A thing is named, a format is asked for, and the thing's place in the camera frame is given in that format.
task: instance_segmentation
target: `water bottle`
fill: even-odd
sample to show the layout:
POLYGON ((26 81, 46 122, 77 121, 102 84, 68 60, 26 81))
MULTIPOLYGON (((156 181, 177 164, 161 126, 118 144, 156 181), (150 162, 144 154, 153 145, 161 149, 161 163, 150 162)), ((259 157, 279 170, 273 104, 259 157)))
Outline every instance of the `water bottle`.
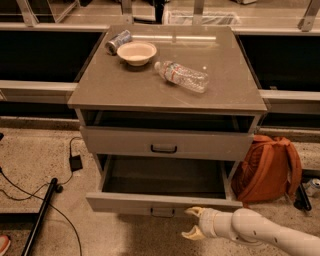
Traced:
POLYGON ((206 73, 192 70, 173 61, 156 62, 154 68, 163 79, 174 84, 198 93, 207 90, 209 77, 206 73))

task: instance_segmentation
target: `bowl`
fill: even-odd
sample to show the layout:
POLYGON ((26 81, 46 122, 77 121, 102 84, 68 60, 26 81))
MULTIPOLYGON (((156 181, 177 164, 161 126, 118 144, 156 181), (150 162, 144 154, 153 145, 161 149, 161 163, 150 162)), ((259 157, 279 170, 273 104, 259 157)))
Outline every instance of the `bowl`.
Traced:
POLYGON ((157 48, 147 42, 130 42, 121 45, 117 54, 131 66, 145 65, 157 53, 157 48))

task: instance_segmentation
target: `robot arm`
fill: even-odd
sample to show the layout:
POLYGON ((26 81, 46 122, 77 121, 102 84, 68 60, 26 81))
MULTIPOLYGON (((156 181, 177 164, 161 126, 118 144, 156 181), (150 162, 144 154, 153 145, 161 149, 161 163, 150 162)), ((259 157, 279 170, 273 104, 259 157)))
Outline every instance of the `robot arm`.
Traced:
POLYGON ((199 218, 199 225, 182 233, 188 239, 224 237, 254 247, 269 243, 295 256, 315 255, 320 250, 320 238, 275 224, 249 209, 229 213, 193 207, 186 213, 199 218))

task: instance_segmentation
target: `backpack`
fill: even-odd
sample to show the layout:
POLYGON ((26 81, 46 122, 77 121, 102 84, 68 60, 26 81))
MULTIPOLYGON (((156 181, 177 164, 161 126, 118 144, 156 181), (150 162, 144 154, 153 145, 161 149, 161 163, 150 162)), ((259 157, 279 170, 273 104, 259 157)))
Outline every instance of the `backpack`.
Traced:
POLYGON ((240 162, 231 181, 239 201, 249 202, 277 199, 285 194, 291 200, 302 178, 302 167, 297 150, 284 137, 270 138, 254 135, 253 143, 240 162))

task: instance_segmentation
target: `drawer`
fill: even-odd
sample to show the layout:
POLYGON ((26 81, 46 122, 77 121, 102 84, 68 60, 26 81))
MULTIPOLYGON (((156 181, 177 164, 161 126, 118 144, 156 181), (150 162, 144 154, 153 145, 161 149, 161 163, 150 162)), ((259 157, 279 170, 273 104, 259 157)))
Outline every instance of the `drawer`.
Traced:
POLYGON ((96 154, 242 161, 252 143, 246 133, 81 127, 96 154))
POLYGON ((86 198, 94 211, 159 217, 185 216, 192 206, 234 210, 226 171, 232 162, 109 156, 97 192, 86 198))

